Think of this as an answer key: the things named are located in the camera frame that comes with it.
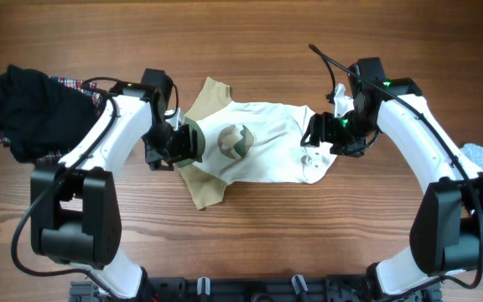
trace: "crumpled black fabric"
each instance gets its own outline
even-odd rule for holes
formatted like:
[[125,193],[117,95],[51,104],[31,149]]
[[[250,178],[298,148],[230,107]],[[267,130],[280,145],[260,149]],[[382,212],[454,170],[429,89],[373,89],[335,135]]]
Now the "crumpled black fabric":
[[74,148],[96,120],[88,96],[40,71],[9,65],[0,75],[0,131],[20,163]]

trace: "red plaid cloth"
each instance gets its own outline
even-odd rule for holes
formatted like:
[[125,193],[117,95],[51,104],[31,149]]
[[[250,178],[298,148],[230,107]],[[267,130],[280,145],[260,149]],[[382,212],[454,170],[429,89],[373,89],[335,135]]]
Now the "red plaid cloth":
[[[91,100],[92,100],[92,104],[94,104],[96,116],[100,117],[100,115],[103,112],[104,107],[106,105],[106,103],[102,99],[100,93],[81,89],[81,83],[83,83],[82,80],[69,79],[69,78],[64,78],[64,77],[59,77],[59,76],[51,76],[50,79],[58,81],[59,83],[63,84],[64,86],[77,89],[81,93],[90,97]],[[90,88],[96,88],[96,83],[94,83],[94,82],[90,83],[89,87]],[[8,146],[10,146],[10,143],[11,143],[10,139],[5,138],[4,134],[1,133],[1,131],[0,131],[0,143],[3,144],[3,147],[8,147]],[[48,155],[46,155],[46,156],[44,156],[40,159],[37,159],[37,163],[57,163],[61,157],[65,156],[65,154],[67,154],[69,152],[70,152],[70,149],[49,151]]]

